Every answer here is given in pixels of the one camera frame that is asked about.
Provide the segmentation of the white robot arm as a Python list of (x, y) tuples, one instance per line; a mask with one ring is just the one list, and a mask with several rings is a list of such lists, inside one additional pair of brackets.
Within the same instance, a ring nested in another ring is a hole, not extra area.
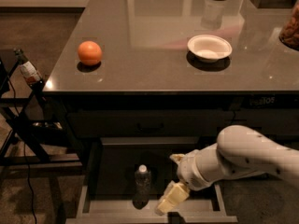
[(235, 180), (264, 173), (299, 187), (299, 151), (284, 147), (241, 125), (220, 131), (215, 144), (186, 154), (173, 154), (178, 182), (170, 182), (155, 212), (164, 215), (190, 196), (220, 180)]

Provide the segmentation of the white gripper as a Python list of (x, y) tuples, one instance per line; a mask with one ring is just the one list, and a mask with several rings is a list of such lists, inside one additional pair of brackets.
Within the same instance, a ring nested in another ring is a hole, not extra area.
[(211, 183), (203, 178), (196, 166), (195, 159), (199, 157), (198, 153), (199, 151), (196, 149), (187, 154), (170, 155), (170, 160), (178, 166), (177, 176), (182, 183), (171, 181), (167, 185), (163, 196), (155, 207), (157, 215), (164, 215), (187, 200), (190, 190), (199, 191), (211, 186)]

